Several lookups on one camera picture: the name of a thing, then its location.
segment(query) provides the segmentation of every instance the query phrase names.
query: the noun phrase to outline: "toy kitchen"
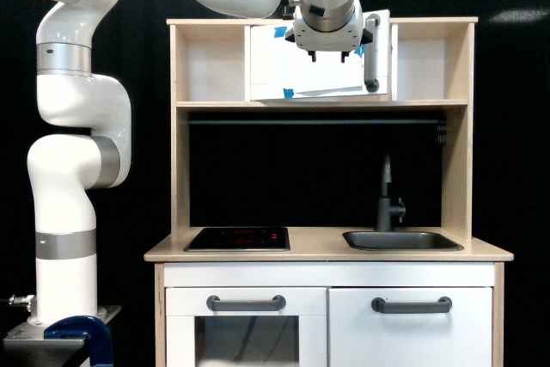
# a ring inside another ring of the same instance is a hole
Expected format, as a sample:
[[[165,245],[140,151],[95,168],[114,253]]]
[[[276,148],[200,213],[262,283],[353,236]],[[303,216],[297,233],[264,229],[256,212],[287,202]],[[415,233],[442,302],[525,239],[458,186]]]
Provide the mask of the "toy kitchen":
[[[513,255],[472,237],[476,22],[388,18],[365,88],[367,50],[285,62],[288,21],[168,20],[157,367],[503,365]]]

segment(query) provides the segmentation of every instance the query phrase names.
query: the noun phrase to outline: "gray sink basin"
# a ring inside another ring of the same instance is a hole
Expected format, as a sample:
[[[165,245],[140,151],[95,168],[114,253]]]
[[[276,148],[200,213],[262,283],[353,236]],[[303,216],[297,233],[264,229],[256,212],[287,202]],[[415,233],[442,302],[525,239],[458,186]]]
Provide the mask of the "gray sink basin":
[[[449,238],[433,232],[345,232],[344,238],[350,247],[369,251],[427,250],[460,251],[464,247]]]

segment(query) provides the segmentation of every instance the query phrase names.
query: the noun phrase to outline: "black induction cooktop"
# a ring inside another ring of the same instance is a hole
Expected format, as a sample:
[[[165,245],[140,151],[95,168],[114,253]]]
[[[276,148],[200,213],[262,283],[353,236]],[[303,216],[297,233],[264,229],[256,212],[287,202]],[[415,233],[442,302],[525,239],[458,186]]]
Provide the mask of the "black induction cooktop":
[[[202,229],[184,251],[289,251],[285,227],[210,227]]]

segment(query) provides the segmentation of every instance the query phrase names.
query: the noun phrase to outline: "drawer handle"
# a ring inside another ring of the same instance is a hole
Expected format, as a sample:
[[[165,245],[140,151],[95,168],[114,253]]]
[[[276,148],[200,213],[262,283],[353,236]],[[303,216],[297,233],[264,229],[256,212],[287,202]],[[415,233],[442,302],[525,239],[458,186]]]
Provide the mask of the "drawer handle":
[[[383,298],[377,297],[370,306],[383,314],[429,314],[448,313],[453,302],[448,297],[441,297],[435,303],[386,303]]]
[[[220,297],[210,296],[206,306],[211,311],[280,311],[286,305],[283,296],[275,296],[272,300],[220,300]]]

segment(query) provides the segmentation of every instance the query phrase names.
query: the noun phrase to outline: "gray faucet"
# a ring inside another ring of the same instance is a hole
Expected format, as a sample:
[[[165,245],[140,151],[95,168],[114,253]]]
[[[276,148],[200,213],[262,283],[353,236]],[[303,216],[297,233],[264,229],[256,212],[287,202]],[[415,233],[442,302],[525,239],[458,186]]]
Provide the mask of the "gray faucet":
[[[405,216],[405,204],[399,198],[398,205],[392,205],[392,199],[388,196],[388,183],[392,181],[392,170],[389,161],[389,155],[384,157],[382,167],[382,190],[378,199],[378,218],[376,220],[375,231],[393,231],[392,217],[399,217],[399,222],[403,222]]]

